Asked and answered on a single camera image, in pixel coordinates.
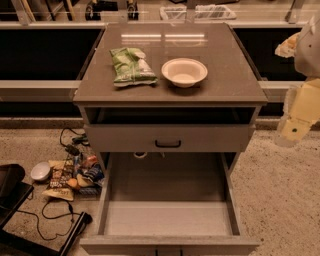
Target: black handle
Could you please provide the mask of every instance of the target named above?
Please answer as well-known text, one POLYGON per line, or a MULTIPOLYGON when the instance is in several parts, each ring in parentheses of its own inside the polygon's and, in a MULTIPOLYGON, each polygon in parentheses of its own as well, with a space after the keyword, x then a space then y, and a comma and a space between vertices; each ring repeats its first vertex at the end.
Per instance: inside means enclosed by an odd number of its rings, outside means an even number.
POLYGON ((154 144, 158 148, 179 148, 181 146, 181 140, 178 140, 173 143, 159 143, 158 140, 155 140, 154 144))

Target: white bowl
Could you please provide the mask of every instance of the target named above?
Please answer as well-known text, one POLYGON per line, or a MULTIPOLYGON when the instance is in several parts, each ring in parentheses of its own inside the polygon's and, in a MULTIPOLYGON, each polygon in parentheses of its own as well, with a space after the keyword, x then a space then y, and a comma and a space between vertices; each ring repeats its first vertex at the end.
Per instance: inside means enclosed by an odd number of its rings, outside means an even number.
POLYGON ((48 179, 50 174, 50 165, 48 162, 38 163, 31 170, 31 178, 36 181, 44 181, 48 179))
POLYGON ((169 60, 163 64, 161 72, 174 85, 182 88, 193 86, 208 74, 205 65, 194 59, 187 58, 169 60))

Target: gray cabinet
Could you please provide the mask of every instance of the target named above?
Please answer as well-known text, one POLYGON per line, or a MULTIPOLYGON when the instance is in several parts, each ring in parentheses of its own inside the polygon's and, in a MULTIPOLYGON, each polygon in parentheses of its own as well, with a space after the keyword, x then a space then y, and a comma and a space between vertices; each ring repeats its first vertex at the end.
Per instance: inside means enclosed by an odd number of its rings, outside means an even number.
POLYGON ((248 255, 259 245, 242 234, 230 174, 266 97, 228 25, 108 25, 74 103, 107 177, 86 252, 248 255), (114 87, 109 50, 119 47, 141 48, 158 82, 114 87), (177 57, 204 63, 207 78, 173 87, 160 70, 177 57))

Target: closed drawer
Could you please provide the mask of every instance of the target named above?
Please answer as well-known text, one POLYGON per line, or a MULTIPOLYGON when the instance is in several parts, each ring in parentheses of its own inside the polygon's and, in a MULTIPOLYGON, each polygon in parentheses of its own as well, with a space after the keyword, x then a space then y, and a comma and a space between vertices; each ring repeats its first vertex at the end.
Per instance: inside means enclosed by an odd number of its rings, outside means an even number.
POLYGON ((104 152, 239 152, 253 125, 85 125, 92 147, 104 152))
POLYGON ((89 255, 248 255, 220 153, 111 153, 89 255))

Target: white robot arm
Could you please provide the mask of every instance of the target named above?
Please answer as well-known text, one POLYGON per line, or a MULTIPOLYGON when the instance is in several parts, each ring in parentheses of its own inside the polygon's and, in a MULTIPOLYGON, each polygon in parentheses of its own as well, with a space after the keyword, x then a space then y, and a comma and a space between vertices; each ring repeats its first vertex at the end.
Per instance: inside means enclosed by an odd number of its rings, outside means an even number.
MULTIPOLYGON (((278 125, 276 144, 294 146, 320 119, 320 12, 286 45, 286 53, 290 48, 294 50, 295 69, 307 76, 301 87, 288 91, 278 125)), ((281 54, 281 50, 277 49, 276 54, 281 54)))

